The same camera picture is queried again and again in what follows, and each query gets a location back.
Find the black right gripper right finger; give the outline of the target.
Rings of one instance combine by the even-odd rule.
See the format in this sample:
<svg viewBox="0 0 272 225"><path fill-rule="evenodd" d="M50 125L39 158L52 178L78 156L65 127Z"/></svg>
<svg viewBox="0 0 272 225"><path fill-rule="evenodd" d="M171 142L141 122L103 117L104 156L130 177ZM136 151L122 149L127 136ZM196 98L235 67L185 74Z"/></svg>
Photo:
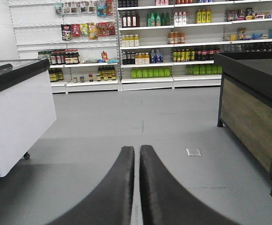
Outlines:
<svg viewBox="0 0 272 225"><path fill-rule="evenodd" d="M186 190L151 145L140 148L140 198L145 225L234 225Z"/></svg>

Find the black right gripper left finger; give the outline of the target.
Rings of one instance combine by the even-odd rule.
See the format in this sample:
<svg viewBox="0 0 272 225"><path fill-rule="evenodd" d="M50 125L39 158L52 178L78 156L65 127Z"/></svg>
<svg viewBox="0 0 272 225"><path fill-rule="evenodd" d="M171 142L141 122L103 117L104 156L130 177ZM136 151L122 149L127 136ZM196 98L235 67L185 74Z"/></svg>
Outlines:
<svg viewBox="0 0 272 225"><path fill-rule="evenodd" d="M134 191L134 147L124 146L101 182L51 225L129 225Z"/></svg>

